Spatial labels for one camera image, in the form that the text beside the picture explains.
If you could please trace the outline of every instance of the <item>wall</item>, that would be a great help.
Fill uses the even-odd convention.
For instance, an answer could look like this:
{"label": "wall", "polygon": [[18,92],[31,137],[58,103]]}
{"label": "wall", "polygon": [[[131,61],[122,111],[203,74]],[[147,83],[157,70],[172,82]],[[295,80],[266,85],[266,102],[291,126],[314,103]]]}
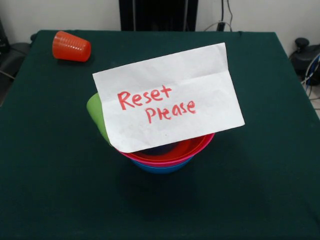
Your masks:
{"label": "wall", "polygon": [[[230,14],[224,0],[224,20]],[[233,31],[276,32],[287,54],[294,40],[305,37],[320,44],[320,0],[229,0]],[[221,19],[221,0],[199,0],[196,30],[203,31]],[[215,31],[217,25],[209,31]]]}
{"label": "wall", "polygon": [[0,17],[10,43],[41,29],[121,29],[118,0],[0,0]]}
{"label": "wall", "polygon": [[[234,31],[276,32],[288,54],[295,38],[320,43],[320,0],[230,0],[230,5]],[[224,10],[226,21],[227,3]],[[0,0],[0,16],[11,43],[29,42],[40,29],[121,29],[118,0]],[[197,31],[220,18],[220,0],[199,0]]]}

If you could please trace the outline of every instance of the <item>plastic bowl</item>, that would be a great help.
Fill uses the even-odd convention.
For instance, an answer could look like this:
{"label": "plastic bowl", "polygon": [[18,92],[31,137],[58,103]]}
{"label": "plastic bowl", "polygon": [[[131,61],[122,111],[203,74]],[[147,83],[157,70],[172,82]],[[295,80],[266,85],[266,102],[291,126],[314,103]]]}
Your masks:
{"label": "plastic bowl", "polygon": [[149,160],[145,160],[145,159],[140,159],[139,156],[134,155],[133,153],[123,153],[121,152],[123,155],[125,155],[126,157],[130,158],[131,160],[137,161],[143,165],[147,165],[150,167],[172,167],[178,164],[181,164],[183,162],[185,162],[186,160],[188,160],[189,158],[193,157],[194,155],[196,155],[197,153],[199,153],[201,150],[203,150],[213,139],[214,137],[214,133],[213,134],[209,134],[205,136],[205,139],[203,141],[203,144],[200,145],[198,148],[195,148],[193,151],[191,151],[191,154],[187,155],[187,156],[182,156],[181,158],[178,158],[176,160],[171,160],[171,161],[149,161]]}
{"label": "plastic bowl", "polygon": [[152,173],[152,174],[170,174],[173,173],[175,171],[178,171],[179,169],[181,169],[183,166],[185,166],[190,160],[192,159],[192,157],[190,157],[189,159],[187,159],[186,161],[174,165],[174,166],[169,166],[169,167],[154,167],[154,166],[147,166],[144,165],[138,161],[135,160],[131,160],[135,165],[137,165],[139,168],[141,168],[142,170]]}
{"label": "plastic bowl", "polygon": [[214,133],[178,142],[177,146],[163,155],[147,155],[141,151],[124,153],[124,156],[140,163],[168,163],[188,159],[204,149],[214,137]]}

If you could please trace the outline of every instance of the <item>stacked bowls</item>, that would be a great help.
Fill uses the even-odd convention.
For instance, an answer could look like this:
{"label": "stacked bowls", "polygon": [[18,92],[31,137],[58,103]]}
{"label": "stacked bowls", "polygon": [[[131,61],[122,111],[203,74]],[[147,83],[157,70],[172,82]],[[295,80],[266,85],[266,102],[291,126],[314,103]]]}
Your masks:
{"label": "stacked bowls", "polygon": [[214,133],[132,153],[120,152],[139,168],[153,174],[169,174],[185,166],[213,139]]}
{"label": "stacked bowls", "polygon": [[[98,93],[86,104],[86,108],[97,125],[101,135],[110,144]],[[185,166],[197,153],[202,151],[214,138],[214,133],[171,144],[157,146],[132,153],[120,152],[139,168],[153,174],[169,174]]]}

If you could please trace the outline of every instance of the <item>folded paper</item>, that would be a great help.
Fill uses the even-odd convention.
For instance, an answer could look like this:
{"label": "folded paper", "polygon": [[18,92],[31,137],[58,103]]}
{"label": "folded paper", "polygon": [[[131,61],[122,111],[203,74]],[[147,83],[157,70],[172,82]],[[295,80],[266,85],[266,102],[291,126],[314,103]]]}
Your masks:
{"label": "folded paper", "polygon": [[245,124],[224,43],[93,74],[110,143],[136,152]]}

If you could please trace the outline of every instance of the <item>orange cup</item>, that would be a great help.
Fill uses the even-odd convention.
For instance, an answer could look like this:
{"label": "orange cup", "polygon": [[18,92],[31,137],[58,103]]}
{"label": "orange cup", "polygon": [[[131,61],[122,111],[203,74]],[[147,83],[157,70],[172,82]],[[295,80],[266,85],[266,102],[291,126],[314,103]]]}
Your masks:
{"label": "orange cup", "polygon": [[91,54],[91,44],[70,33],[58,31],[52,42],[52,53],[56,59],[86,62]]}

